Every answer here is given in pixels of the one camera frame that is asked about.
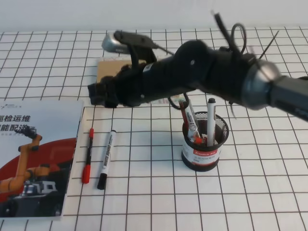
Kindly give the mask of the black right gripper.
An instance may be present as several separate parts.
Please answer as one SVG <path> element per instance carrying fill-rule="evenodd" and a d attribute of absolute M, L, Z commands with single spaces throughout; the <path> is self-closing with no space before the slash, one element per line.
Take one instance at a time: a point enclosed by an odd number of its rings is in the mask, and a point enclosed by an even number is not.
<path fill-rule="evenodd" d="M 118 104 L 135 107 L 153 102 L 143 76 L 153 64 L 127 64 L 115 76 L 103 76 L 99 83 L 88 85 L 91 104 L 117 108 Z"/>

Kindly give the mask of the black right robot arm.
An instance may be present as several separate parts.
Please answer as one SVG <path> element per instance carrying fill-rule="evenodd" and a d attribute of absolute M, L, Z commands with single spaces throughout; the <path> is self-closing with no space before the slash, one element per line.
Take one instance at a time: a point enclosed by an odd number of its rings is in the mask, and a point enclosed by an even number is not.
<path fill-rule="evenodd" d="M 240 51 L 220 15 L 214 18 L 228 47 L 213 50 L 201 40 L 190 40 L 162 60 L 156 59 L 154 50 L 159 46 L 148 36 L 125 31 L 107 35 L 103 49 L 128 53 L 131 65 L 89 85 L 91 103 L 134 107 L 201 90 L 252 110 L 271 106 L 307 120 L 307 78 L 284 76 L 275 64 Z"/>

